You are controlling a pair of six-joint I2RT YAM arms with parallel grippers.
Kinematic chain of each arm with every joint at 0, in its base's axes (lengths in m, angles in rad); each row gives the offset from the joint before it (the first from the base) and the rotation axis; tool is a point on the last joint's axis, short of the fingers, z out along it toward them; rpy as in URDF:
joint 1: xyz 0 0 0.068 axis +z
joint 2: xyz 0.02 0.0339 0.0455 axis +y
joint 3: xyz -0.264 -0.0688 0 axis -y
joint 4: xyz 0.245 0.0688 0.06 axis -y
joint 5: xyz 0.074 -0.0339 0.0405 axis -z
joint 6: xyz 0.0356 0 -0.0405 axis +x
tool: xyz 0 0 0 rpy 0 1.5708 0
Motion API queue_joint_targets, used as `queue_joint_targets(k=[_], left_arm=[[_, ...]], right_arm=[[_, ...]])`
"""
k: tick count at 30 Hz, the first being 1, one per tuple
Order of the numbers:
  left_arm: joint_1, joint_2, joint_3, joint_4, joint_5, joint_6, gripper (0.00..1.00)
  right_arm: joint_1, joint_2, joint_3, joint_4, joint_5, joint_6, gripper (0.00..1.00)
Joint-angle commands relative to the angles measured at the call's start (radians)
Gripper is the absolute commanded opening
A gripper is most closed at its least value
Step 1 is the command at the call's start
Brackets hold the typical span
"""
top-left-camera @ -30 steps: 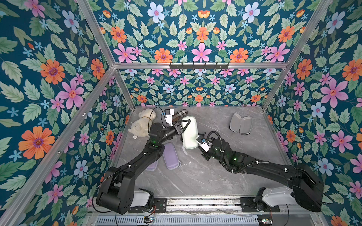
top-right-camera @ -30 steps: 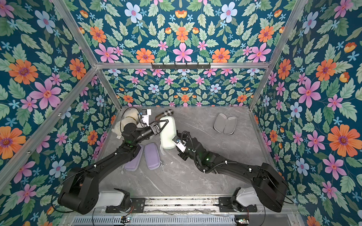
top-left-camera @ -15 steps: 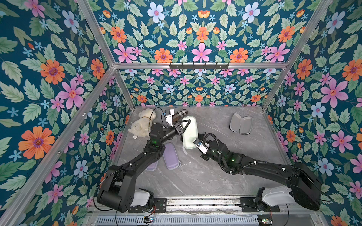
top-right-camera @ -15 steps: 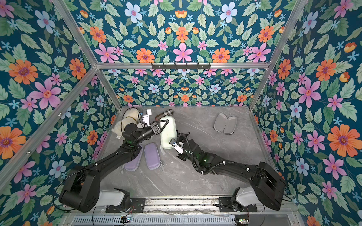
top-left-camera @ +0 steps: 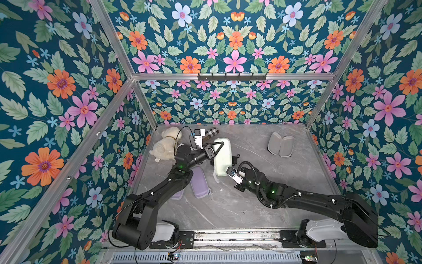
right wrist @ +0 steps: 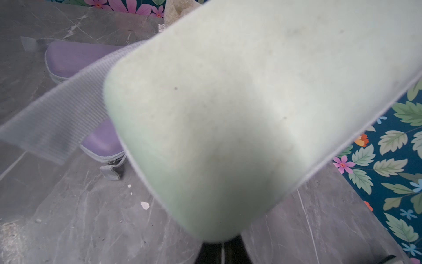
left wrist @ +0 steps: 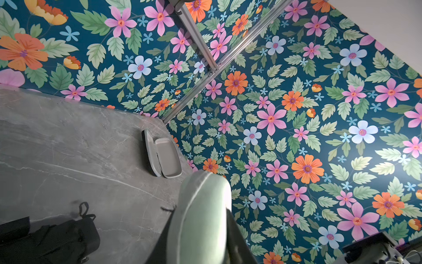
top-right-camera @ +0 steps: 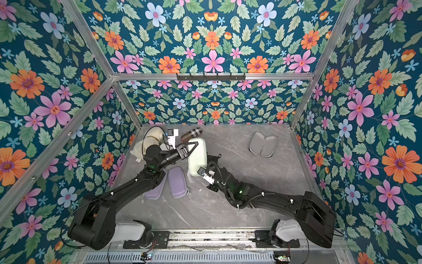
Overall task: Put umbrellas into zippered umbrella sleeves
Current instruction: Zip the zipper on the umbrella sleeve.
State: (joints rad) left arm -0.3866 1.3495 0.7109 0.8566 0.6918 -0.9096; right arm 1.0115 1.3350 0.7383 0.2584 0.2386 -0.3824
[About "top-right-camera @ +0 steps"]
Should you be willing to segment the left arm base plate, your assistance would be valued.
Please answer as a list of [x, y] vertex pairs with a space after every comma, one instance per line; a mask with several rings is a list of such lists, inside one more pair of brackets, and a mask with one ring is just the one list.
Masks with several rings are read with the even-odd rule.
[[166, 249], [169, 243], [169, 231], [148, 231], [139, 240], [124, 242], [124, 249]]

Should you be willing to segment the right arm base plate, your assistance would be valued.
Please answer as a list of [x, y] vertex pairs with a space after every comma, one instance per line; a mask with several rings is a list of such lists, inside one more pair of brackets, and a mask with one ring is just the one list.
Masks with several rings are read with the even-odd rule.
[[299, 240], [294, 239], [286, 242], [280, 239], [270, 230], [256, 230], [255, 237], [252, 239], [252, 242], [256, 244], [257, 248], [300, 248]]

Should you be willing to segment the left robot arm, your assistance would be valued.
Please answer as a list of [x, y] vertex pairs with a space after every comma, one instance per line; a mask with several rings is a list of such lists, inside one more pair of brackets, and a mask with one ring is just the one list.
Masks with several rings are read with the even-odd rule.
[[144, 154], [146, 165], [125, 184], [98, 196], [82, 199], [68, 229], [68, 237], [95, 250], [103, 249], [115, 233], [116, 213], [138, 196], [157, 187], [164, 179], [164, 169], [188, 158], [197, 142], [181, 143], [170, 151], [151, 145]]

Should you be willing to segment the mint green zippered case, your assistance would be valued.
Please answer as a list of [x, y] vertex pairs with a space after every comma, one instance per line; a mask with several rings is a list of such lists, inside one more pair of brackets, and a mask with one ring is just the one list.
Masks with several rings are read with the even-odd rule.
[[196, 141], [199, 143], [197, 148], [193, 151], [191, 156], [188, 157], [189, 175], [193, 177], [199, 176], [197, 171], [200, 167], [206, 168], [207, 160], [207, 147], [204, 139], [197, 137], [189, 140], [189, 142]]

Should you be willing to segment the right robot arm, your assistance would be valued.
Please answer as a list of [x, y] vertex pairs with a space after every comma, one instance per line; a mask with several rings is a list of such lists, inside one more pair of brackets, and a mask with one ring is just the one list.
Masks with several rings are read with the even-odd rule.
[[234, 208], [246, 207], [265, 209], [293, 218], [304, 236], [312, 243], [330, 248], [335, 231], [335, 212], [315, 193], [288, 195], [262, 189], [250, 183], [241, 182], [217, 163], [211, 161], [200, 167], [198, 174], [208, 183], [208, 189], [221, 191]]

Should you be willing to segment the beige case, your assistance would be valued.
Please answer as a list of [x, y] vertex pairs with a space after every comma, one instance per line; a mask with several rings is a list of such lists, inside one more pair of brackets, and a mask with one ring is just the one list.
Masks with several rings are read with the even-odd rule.
[[275, 151], [276, 142], [276, 136], [271, 135], [265, 137], [262, 133], [255, 132], [249, 143], [249, 151], [254, 155], [269, 158]]

